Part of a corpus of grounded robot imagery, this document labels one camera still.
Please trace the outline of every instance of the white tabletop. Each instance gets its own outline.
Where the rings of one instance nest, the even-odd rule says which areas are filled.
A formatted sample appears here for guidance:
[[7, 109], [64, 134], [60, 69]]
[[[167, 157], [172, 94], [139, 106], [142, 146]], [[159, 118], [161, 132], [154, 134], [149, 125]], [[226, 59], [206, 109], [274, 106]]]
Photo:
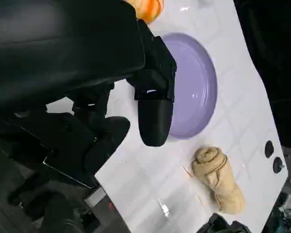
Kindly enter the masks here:
[[[284, 161], [263, 82], [249, 56], [233, 0], [166, 0], [150, 25], [155, 35], [183, 32], [209, 52], [217, 72], [219, 96], [209, 125], [188, 140], [169, 138], [164, 146], [143, 144], [138, 130], [134, 90], [124, 80], [111, 92], [108, 115], [124, 116], [130, 131], [96, 174], [132, 233], [196, 233], [217, 208], [210, 191], [185, 171], [200, 146], [220, 147], [229, 157], [246, 210], [223, 215], [261, 232], [287, 178], [274, 174], [274, 158]], [[51, 106], [65, 109], [62, 100]], [[264, 145], [271, 140], [274, 155]]]

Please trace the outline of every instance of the lavender plate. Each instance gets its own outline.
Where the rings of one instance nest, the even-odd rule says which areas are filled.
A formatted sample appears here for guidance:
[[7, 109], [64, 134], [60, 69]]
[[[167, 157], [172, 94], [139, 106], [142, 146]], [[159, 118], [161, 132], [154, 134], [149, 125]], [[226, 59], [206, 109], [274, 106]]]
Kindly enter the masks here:
[[216, 73], [207, 51], [194, 38], [171, 33], [162, 39], [178, 66], [169, 135], [186, 139], [201, 132], [213, 115], [218, 95]]

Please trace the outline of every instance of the floor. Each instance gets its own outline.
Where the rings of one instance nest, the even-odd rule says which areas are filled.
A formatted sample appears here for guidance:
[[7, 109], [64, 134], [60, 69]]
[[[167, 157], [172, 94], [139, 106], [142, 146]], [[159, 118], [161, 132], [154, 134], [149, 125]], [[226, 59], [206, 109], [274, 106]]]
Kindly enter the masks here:
[[[42, 219], [32, 222], [21, 207], [7, 203], [9, 193], [19, 187], [32, 174], [29, 169], [16, 164], [0, 155], [0, 233], [38, 233]], [[105, 196], [94, 207], [90, 208], [84, 199], [90, 194], [82, 187], [67, 185], [59, 182], [49, 182], [42, 189], [51, 189], [63, 193], [79, 213], [91, 210], [100, 222], [93, 232], [87, 233], [129, 233], [127, 226], [111, 200]]]

